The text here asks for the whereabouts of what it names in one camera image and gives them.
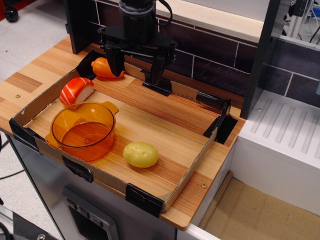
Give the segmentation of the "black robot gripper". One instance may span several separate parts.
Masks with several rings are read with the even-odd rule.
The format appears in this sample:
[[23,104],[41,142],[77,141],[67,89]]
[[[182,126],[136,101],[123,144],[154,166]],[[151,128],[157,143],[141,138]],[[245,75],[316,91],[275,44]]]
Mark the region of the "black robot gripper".
[[112,74],[119,77],[124,70],[125,55],[151,59],[151,84],[160,83],[166,65],[175,62],[177,42],[158,32],[156,11],[130,14],[123,12],[123,23],[98,29],[100,45]]

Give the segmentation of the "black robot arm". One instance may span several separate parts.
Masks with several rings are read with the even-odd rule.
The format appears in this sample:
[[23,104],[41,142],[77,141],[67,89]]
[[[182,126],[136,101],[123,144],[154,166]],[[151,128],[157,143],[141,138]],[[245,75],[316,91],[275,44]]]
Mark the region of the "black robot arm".
[[156,19],[155,0],[121,0],[118,3],[122,25],[100,27],[100,47],[104,50],[111,72],[119,76],[125,68],[125,55],[152,60],[148,84],[160,83],[165,67],[175,62],[177,42],[158,32],[173,19],[169,4],[161,0],[170,13],[165,23]]

